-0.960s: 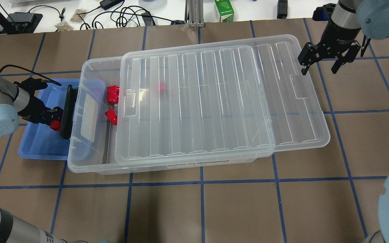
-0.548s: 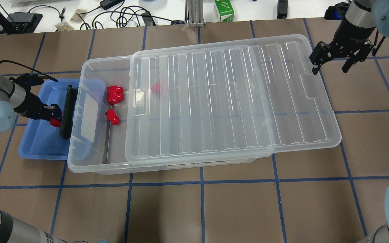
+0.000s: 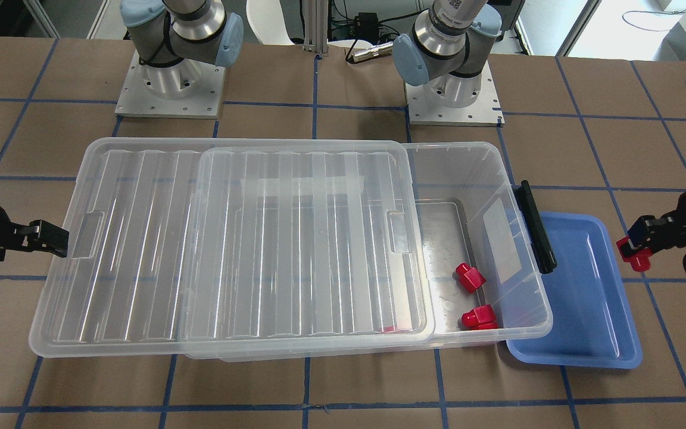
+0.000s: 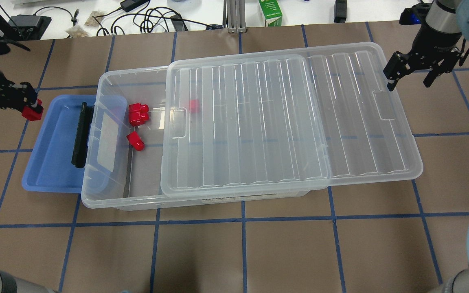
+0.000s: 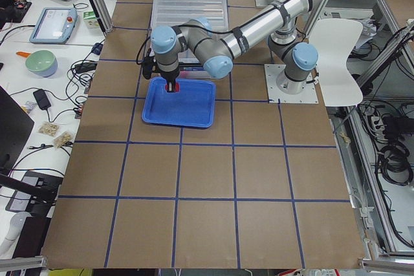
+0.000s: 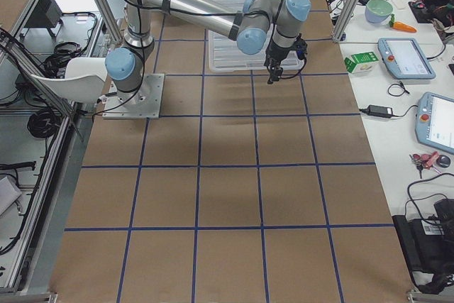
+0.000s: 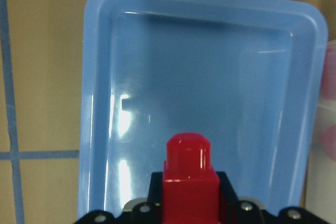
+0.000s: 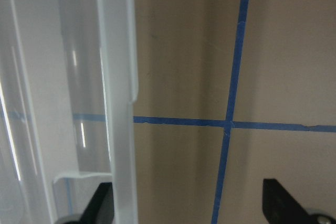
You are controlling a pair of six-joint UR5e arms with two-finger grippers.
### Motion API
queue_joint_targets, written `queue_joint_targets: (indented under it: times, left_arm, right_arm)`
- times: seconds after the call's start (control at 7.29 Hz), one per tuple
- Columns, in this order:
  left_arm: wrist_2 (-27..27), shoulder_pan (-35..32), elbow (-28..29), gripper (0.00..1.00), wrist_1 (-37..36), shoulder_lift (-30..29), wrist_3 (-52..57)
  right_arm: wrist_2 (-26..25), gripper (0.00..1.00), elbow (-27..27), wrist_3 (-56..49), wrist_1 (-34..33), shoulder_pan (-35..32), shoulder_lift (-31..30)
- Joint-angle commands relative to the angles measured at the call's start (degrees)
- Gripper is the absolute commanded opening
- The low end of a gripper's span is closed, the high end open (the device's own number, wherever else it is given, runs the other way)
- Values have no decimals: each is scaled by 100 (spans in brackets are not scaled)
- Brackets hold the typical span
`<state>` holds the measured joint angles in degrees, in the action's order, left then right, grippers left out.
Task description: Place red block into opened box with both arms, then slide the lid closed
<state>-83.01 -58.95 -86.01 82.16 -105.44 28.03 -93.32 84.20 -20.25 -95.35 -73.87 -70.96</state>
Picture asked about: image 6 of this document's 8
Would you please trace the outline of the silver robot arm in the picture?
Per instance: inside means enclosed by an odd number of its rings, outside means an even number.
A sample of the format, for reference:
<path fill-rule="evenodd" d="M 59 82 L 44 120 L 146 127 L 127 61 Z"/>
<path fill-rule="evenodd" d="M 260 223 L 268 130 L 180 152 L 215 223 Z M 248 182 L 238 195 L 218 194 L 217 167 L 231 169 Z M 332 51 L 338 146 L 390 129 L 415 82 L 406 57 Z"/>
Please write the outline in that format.
<path fill-rule="evenodd" d="M 245 0 L 234 11 L 212 0 L 124 0 L 128 27 L 120 53 L 106 59 L 106 68 L 124 105 L 138 101 L 144 89 L 145 61 L 154 49 L 151 14 L 159 11 L 214 31 L 236 42 L 246 55 L 265 51 L 268 84 L 283 79 L 281 63 L 291 51 L 306 61 L 307 44 L 300 30 L 309 0 Z"/>

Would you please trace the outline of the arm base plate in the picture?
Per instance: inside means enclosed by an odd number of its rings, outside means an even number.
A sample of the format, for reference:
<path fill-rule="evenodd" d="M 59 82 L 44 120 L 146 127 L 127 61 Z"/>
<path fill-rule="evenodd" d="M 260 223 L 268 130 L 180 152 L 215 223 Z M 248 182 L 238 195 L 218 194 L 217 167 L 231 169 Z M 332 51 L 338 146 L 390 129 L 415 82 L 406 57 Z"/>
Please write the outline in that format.
<path fill-rule="evenodd" d="M 108 97 L 102 116 L 104 119 L 158 119 L 162 101 L 162 91 L 165 82 L 164 74 L 146 74 L 138 93 L 127 103 L 125 100 L 132 96 L 118 92 L 111 81 L 110 92 L 116 92 Z"/>

